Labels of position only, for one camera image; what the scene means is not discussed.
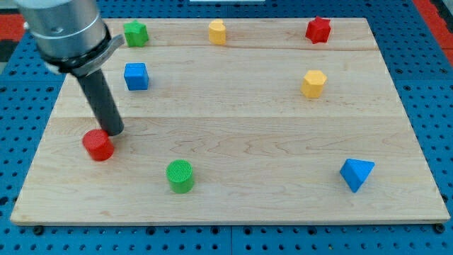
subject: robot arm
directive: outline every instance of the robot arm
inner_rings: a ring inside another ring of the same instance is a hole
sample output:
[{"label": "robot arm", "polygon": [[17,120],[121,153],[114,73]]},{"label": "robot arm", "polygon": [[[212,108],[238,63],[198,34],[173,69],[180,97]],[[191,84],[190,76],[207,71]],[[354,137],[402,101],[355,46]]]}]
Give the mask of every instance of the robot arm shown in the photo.
[{"label": "robot arm", "polygon": [[51,71],[78,80],[101,127],[118,135],[124,125],[101,65],[124,43],[111,38],[94,0],[15,0]]}]

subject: blue cube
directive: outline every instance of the blue cube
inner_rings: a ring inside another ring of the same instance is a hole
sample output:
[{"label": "blue cube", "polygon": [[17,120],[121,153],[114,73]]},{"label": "blue cube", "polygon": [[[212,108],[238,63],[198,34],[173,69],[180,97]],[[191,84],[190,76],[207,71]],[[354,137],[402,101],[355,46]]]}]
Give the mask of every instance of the blue cube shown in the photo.
[{"label": "blue cube", "polygon": [[374,162],[359,159],[346,159],[345,164],[340,170],[340,174],[351,188],[351,191],[356,193],[365,180],[367,180],[373,167]]},{"label": "blue cube", "polygon": [[130,91],[148,89],[148,72],[144,63],[127,63],[125,68],[125,80]]}]

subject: blue pegboard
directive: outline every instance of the blue pegboard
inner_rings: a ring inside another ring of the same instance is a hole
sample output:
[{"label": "blue pegboard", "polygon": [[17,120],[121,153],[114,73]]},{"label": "blue pegboard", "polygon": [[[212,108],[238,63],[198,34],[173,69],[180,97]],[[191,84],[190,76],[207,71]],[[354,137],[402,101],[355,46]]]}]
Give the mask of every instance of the blue pegboard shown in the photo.
[{"label": "blue pegboard", "polygon": [[[99,0],[104,18],[365,17],[415,134],[453,213],[453,70],[411,1]],[[453,224],[285,227],[17,227],[14,200],[63,76],[49,73],[27,34],[0,75],[0,254],[451,254]]]}]

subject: wooden cutting board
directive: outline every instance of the wooden cutting board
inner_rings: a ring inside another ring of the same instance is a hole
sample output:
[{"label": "wooden cutting board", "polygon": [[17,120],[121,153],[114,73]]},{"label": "wooden cutting board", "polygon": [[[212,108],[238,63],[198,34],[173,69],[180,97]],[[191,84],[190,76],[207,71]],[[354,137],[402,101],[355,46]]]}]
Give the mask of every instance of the wooden cutting board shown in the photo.
[{"label": "wooden cutting board", "polygon": [[[122,46],[103,71],[125,122],[115,153],[81,145],[96,120],[67,76],[11,220],[18,225],[351,225],[444,222],[442,201],[363,18],[334,18],[326,44],[309,19],[144,19],[150,41]],[[113,35],[129,20],[107,20]],[[145,62],[148,91],[127,91],[125,63]],[[303,76],[328,77],[318,99]],[[376,166],[357,193],[347,158]],[[171,192],[166,166],[186,159],[195,186]]]}]

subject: toy block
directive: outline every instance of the toy block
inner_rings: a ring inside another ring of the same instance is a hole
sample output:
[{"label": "toy block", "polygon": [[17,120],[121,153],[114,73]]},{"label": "toy block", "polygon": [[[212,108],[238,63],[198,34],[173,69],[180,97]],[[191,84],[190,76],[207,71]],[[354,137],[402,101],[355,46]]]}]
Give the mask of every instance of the toy block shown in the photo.
[{"label": "toy block", "polygon": [[210,42],[215,45],[224,45],[227,43],[227,29],[222,19],[213,20],[209,27]]},{"label": "toy block", "polygon": [[124,76],[130,91],[148,89],[149,77],[144,63],[127,63]]},{"label": "toy block", "polygon": [[307,98],[318,98],[323,92],[327,76],[319,70],[309,70],[305,76],[300,91]]},{"label": "toy block", "polygon": [[171,162],[167,166],[167,179],[175,193],[187,193],[193,187],[192,166],[183,159]]},{"label": "toy block", "polygon": [[327,43],[329,34],[331,33],[331,20],[315,17],[309,22],[305,37],[311,40],[311,43]]},{"label": "toy block", "polygon": [[346,162],[340,170],[340,174],[349,185],[351,191],[356,193],[360,186],[367,180],[373,167],[374,162],[359,159],[346,159]]},{"label": "toy block", "polygon": [[82,139],[82,144],[95,161],[107,160],[115,150],[105,130],[88,131]]},{"label": "toy block", "polygon": [[145,24],[133,21],[131,23],[125,23],[123,27],[125,29],[127,46],[143,47],[149,40],[147,26]]}]

